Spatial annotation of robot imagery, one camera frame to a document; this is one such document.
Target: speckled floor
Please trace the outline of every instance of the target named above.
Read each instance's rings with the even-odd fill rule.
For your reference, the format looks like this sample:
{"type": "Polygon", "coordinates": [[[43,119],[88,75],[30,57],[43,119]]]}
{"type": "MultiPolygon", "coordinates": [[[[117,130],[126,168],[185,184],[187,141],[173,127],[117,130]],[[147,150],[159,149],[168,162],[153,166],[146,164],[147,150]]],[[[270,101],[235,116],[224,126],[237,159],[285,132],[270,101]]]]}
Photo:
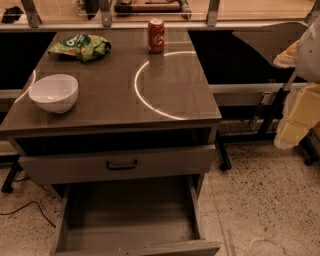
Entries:
{"type": "MultiPolygon", "coordinates": [[[[282,151],[271,142],[226,148],[233,168],[221,172],[217,157],[199,200],[207,239],[221,243],[217,255],[320,255],[320,163],[307,167],[301,149],[282,151]]],[[[8,170],[0,165],[1,186],[8,170]]],[[[37,201],[56,222],[59,201],[49,191],[31,180],[14,182],[13,188],[11,194],[0,192],[1,213],[37,201]]],[[[31,204],[0,216],[0,231],[1,256],[46,256],[55,228],[31,204]]]]}

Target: open drawer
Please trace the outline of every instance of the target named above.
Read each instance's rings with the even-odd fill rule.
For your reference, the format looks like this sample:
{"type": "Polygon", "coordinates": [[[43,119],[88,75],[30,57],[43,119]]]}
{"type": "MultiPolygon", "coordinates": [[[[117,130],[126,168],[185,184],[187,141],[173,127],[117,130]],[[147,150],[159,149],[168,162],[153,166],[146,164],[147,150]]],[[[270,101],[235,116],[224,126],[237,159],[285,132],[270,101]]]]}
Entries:
{"type": "Polygon", "coordinates": [[[55,256],[213,256],[190,176],[69,185],[55,256]]]}

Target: white bowl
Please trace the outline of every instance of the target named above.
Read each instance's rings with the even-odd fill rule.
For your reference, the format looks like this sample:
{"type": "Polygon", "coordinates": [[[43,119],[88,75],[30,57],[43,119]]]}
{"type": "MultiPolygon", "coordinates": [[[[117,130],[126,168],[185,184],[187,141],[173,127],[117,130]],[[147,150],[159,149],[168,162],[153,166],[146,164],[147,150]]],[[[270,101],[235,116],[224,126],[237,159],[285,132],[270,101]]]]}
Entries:
{"type": "Polygon", "coordinates": [[[31,100],[40,108],[53,113],[64,113],[78,98],[78,81],[69,75],[47,76],[29,89],[31,100]]]}

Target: soda can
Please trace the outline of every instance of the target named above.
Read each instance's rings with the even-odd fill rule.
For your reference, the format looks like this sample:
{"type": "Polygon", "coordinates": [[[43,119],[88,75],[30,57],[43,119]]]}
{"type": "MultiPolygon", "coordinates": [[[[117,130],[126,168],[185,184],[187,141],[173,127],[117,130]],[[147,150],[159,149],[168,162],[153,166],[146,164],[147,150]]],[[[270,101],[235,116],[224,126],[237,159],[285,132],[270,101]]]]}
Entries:
{"type": "Polygon", "coordinates": [[[161,19],[153,18],[148,23],[148,45],[152,53],[164,50],[164,23],[161,19]]]}

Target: drawer handle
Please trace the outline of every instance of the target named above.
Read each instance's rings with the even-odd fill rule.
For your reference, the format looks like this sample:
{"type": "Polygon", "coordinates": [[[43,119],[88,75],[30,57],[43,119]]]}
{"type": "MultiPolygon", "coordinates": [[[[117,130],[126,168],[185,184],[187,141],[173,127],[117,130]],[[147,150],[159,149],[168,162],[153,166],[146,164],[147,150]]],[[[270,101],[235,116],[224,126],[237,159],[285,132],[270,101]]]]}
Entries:
{"type": "Polygon", "coordinates": [[[137,167],[138,161],[134,159],[133,164],[129,166],[121,166],[121,167],[112,167],[112,163],[107,161],[107,169],[110,171],[125,171],[125,170],[132,170],[137,167]]]}

